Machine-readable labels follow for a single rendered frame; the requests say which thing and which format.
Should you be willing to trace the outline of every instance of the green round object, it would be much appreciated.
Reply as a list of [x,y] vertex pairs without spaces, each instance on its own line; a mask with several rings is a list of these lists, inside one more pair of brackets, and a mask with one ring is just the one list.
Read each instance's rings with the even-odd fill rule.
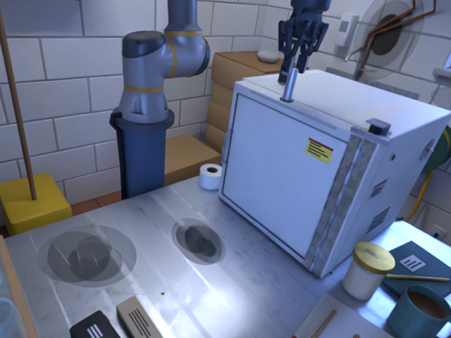
[[440,139],[434,148],[433,153],[429,156],[421,174],[426,174],[440,167],[451,157],[451,128],[446,126]]

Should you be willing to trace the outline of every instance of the jar lid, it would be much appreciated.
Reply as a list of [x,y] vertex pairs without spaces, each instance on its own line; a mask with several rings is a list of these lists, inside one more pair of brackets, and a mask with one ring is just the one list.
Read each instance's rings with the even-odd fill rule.
[[386,275],[395,267],[395,259],[392,254],[371,242],[357,243],[352,257],[363,269],[377,275]]

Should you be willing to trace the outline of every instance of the dark green notebook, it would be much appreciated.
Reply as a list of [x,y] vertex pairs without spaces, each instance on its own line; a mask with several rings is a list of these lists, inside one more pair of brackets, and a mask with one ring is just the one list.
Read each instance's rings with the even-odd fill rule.
[[[394,275],[413,275],[428,277],[451,278],[451,268],[431,255],[414,242],[406,243],[390,251],[396,261],[391,272]],[[421,284],[436,290],[443,297],[451,293],[451,282],[437,282],[432,280],[401,280],[384,278],[385,285],[393,294],[400,297],[404,289],[411,284]]]

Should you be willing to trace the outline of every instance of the roll of tape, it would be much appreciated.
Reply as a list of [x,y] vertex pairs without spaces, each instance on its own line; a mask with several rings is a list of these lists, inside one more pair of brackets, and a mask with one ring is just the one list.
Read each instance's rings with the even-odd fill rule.
[[200,167],[199,185],[208,190],[219,189],[223,168],[216,164],[204,164]]

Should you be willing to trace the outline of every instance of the cabinet door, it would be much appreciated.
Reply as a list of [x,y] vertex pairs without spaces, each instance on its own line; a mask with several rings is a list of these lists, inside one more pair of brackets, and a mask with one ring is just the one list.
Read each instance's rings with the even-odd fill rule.
[[243,95],[223,194],[305,258],[347,143]]

